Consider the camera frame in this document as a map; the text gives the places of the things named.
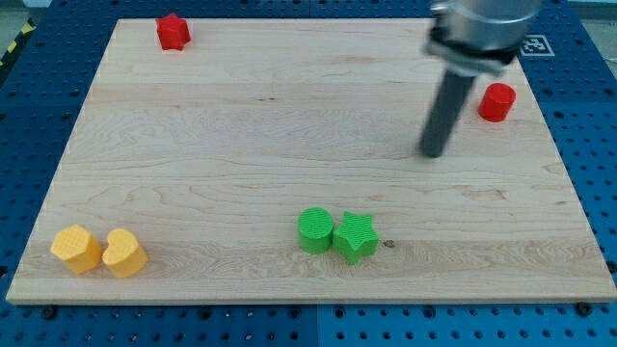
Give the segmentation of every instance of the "wooden board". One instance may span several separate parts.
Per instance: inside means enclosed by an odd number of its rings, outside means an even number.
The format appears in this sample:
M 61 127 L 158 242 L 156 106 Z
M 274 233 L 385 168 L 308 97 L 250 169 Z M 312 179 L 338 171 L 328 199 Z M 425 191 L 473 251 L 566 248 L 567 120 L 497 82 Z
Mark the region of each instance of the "wooden board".
M 503 123 L 474 109 L 447 153 L 416 141 L 443 73 L 428 20 L 191 20 L 184 52 L 121 20 L 8 294 L 14 304 L 610 301 L 615 286 L 518 63 Z M 373 214 L 350 266 L 303 253 L 296 220 Z M 73 224 L 132 230 L 150 263 L 76 276 L 48 251 Z

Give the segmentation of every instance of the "green block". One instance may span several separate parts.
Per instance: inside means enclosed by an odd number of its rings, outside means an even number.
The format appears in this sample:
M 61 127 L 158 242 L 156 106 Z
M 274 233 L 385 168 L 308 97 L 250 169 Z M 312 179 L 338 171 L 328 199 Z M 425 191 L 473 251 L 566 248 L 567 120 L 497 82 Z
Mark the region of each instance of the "green block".
M 335 231 L 333 248 L 345 255 L 350 264 L 367 255 L 377 252 L 379 235 L 372 226 L 373 216 L 358 216 L 345 212 L 343 223 Z
M 320 207 L 306 209 L 298 218 L 300 247 L 310 254 L 321 254 L 332 246 L 335 221 Z

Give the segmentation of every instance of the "green cylinder block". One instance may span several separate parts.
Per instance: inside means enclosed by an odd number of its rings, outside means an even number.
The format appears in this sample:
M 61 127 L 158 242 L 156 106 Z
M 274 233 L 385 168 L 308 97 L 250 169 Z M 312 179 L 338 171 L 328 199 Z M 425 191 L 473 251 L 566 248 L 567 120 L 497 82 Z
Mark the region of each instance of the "green cylinder block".
M 335 221 L 321 207 L 306 209 L 298 218 L 300 247 L 310 254 L 321 254 L 332 246 Z

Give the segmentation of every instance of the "toy block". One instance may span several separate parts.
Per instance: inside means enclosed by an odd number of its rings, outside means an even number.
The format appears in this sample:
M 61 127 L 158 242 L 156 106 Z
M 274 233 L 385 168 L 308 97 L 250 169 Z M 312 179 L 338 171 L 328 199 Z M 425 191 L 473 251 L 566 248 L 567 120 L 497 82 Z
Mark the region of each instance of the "toy block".
M 156 18 L 156 34 L 164 50 L 183 50 L 184 44 L 191 40 L 186 20 L 172 13 L 163 18 Z
M 377 252 L 379 235 L 373 229 L 373 216 L 358 216 L 345 212 L 343 223 L 335 231 L 333 248 L 345 255 L 350 264 Z
M 100 262 L 102 249 L 93 235 L 75 225 L 56 234 L 51 250 L 75 274 L 93 269 Z
M 310 254 L 321 254 L 332 245 L 335 221 L 328 211 L 320 207 L 306 209 L 298 218 L 300 247 Z
M 128 230 L 112 230 L 107 242 L 109 247 L 103 253 L 103 263 L 119 279 L 135 275 L 148 262 L 146 252 Z

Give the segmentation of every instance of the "red block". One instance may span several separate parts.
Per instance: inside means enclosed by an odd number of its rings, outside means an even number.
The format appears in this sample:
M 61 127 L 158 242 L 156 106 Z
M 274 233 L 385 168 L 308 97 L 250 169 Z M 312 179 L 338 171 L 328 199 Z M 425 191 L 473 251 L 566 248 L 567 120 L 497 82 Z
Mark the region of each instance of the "red block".
M 172 13 L 163 18 L 156 18 L 156 33 L 164 50 L 183 50 L 184 44 L 191 40 L 186 20 Z

